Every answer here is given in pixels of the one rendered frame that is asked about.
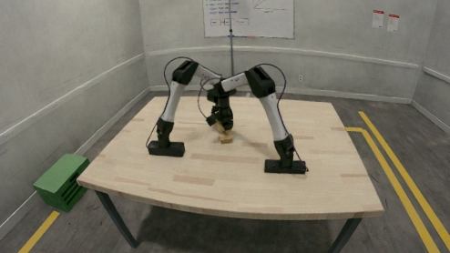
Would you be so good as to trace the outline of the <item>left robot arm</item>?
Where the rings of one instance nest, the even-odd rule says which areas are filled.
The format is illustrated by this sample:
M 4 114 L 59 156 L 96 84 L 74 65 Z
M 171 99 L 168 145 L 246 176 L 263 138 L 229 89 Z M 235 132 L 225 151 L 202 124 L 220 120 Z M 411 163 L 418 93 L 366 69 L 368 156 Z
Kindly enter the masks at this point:
M 185 71 L 184 71 L 185 70 Z M 186 60 L 172 73 L 172 83 L 168 102 L 164 114 L 159 118 L 157 123 L 158 140 L 151 140 L 148 144 L 148 149 L 181 151 L 184 147 L 184 142 L 173 142 L 169 140 L 169 134 L 174 127 L 174 118 L 177 106 L 183 90 L 189 84 L 193 76 L 197 76 L 213 85 L 225 79 L 214 73 L 211 73 L 206 68 L 199 66 L 198 62 L 189 62 Z M 211 79 L 214 78 L 214 79 Z M 186 85 L 185 85 L 186 84 Z M 182 144 L 182 145 L 181 145 Z

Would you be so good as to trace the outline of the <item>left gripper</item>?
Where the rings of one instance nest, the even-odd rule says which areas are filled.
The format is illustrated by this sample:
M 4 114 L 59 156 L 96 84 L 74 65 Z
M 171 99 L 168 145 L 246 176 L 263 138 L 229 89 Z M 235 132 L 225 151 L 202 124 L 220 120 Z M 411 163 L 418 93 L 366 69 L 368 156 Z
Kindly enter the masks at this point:
M 215 114 L 215 112 L 218 112 L 218 111 L 219 111 L 219 105 L 216 104 L 216 106 L 212 106 L 212 109 L 211 109 L 210 113 Z M 231 108 L 230 108 L 230 114 L 233 116 Z

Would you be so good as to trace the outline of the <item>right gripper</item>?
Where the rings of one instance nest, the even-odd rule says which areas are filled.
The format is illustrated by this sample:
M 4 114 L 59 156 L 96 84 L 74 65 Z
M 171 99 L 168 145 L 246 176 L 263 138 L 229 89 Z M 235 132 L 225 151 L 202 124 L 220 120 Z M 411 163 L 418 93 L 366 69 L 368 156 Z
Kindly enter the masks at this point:
M 233 127 L 233 116 L 230 114 L 230 106 L 227 108 L 219 107 L 219 112 L 217 113 L 222 116 L 222 118 L 217 119 L 221 128 L 225 131 L 225 133 L 230 132 Z

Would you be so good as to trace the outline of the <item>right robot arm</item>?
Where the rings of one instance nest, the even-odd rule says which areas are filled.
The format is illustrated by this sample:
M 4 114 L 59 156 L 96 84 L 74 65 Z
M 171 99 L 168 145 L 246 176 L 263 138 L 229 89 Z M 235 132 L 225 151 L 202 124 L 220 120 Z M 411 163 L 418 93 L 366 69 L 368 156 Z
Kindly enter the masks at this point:
M 260 103 L 265 110 L 273 133 L 273 144 L 280 157 L 280 159 L 265 159 L 264 169 L 305 172 L 304 169 L 306 170 L 306 168 L 302 162 L 300 160 L 293 160 L 293 152 L 295 151 L 293 148 L 294 144 L 292 144 L 284 128 L 284 121 L 281 119 L 281 111 L 279 112 L 275 95 L 276 85 L 274 81 L 261 66 L 255 67 L 253 70 L 246 70 L 243 74 L 239 74 L 215 84 L 214 91 L 213 88 L 208 90 L 207 100 L 214 104 L 218 104 L 221 108 L 227 108 L 230 105 L 230 97 L 227 96 L 227 94 L 231 93 L 230 90 L 249 84 L 251 92 L 257 99 L 259 98 Z

